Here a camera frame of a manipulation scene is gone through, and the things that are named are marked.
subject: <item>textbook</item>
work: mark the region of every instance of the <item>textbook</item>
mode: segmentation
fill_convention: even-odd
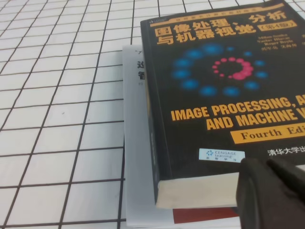
[[[160,208],[236,206],[243,158],[305,164],[305,22],[285,1],[141,22]]]
[[[126,223],[134,228],[240,229],[234,208],[162,209],[154,201],[141,45],[123,47]]]

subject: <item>publisher sticker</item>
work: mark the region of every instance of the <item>publisher sticker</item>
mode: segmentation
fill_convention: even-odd
[[[199,149],[199,160],[240,163],[243,158],[245,158],[244,151]]]

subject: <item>white book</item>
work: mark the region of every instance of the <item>white book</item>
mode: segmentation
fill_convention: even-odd
[[[142,46],[123,48],[127,226],[239,229],[231,208],[161,209],[155,205]]]

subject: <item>book spine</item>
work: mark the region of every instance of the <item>book spine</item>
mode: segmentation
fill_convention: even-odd
[[[147,21],[141,22],[143,54],[145,62],[145,87],[147,99],[147,113],[149,136],[152,155],[152,174],[155,201],[158,197],[158,183],[160,180],[172,178],[170,160],[166,146],[161,107],[158,96],[158,86],[152,59],[152,50]]]

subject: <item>grid pattern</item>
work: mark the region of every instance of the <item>grid pattern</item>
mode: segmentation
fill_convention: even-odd
[[[0,228],[125,228],[122,46],[148,18],[262,1],[0,0]]]

